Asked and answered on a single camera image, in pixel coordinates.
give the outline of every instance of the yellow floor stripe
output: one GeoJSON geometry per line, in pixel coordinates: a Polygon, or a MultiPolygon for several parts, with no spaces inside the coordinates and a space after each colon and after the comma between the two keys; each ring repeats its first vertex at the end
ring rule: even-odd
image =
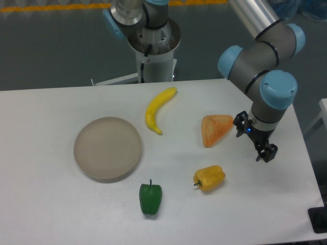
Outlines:
{"type": "MultiPolygon", "coordinates": [[[[227,0],[181,0],[169,1],[169,6],[183,5],[204,5],[204,4],[226,4],[227,0]]],[[[26,7],[4,7],[0,9],[0,13],[4,12],[26,12],[26,11],[49,11],[49,10],[72,10],[72,9],[107,9],[110,4],[69,4],[69,5],[48,5],[48,6],[26,6],[26,7]]]]}

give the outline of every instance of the fake fruit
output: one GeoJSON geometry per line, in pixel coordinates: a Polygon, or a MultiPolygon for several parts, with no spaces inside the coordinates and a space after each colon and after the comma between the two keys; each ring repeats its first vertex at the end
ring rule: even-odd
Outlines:
{"type": "Polygon", "coordinates": [[[203,145],[212,147],[233,127],[233,118],[230,115],[209,115],[202,119],[201,133],[203,145]]]}
{"type": "Polygon", "coordinates": [[[203,169],[199,169],[193,176],[194,185],[200,190],[208,191],[215,188],[225,179],[225,173],[221,166],[213,165],[203,169]]]}
{"type": "Polygon", "coordinates": [[[177,88],[171,87],[158,94],[149,104],[147,111],[145,112],[145,122],[149,129],[156,132],[158,135],[162,135],[162,131],[158,128],[155,115],[157,110],[167,101],[169,101],[176,93],[177,88]]]}
{"type": "Polygon", "coordinates": [[[162,198],[162,188],[160,185],[142,184],[139,189],[139,203],[144,214],[156,214],[159,210],[162,198]]]}

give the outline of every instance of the black cable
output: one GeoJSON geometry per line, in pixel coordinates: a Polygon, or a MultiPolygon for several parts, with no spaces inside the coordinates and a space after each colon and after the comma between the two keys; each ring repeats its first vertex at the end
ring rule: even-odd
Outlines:
{"type": "Polygon", "coordinates": [[[143,8],[143,11],[144,11],[144,14],[145,14],[145,19],[147,21],[146,23],[146,27],[149,25],[149,22],[150,22],[150,15],[149,15],[149,11],[147,9],[147,6],[145,6],[145,4],[142,4],[142,8],[143,8]]]}
{"type": "MultiPolygon", "coordinates": [[[[148,56],[148,54],[151,52],[151,49],[152,49],[152,44],[149,44],[147,50],[144,53],[144,57],[148,56]]],[[[145,83],[144,77],[143,77],[143,70],[144,70],[144,59],[141,63],[141,83],[145,83]]]]}

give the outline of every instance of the orange triangular object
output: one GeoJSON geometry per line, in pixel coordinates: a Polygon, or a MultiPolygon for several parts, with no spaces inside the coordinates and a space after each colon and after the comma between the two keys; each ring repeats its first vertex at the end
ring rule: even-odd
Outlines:
{"type": "Polygon", "coordinates": [[[233,127],[230,115],[209,115],[202,119],[201,132],[204,147],[212,147],[233,127]]]}

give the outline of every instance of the gray floor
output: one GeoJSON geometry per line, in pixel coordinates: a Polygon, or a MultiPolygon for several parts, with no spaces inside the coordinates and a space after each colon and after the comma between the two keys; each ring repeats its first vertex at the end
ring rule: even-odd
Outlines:
{"type": "MultiPolygon", "coordinates": [[[[90,86],[91,78],[97,83],[135,73],[133,51],[111,36],[101,11],[0,13],[0,90],[90,86]]],[[[254,44],[229,5],[170,7],[170,17],[182,31],[175,52],[180,81],[222,78],[217,62],[223,51],[254,44]]],[[[279,69],[298,81],[294,108],[303,130],[320,111],[319,100],[327,98],[327,22],[301,14],[292,22],[303,28],[307,43],[279,69]]],[[[327,186],[326,128],[306,144],[318,184],[327,186]]]]}

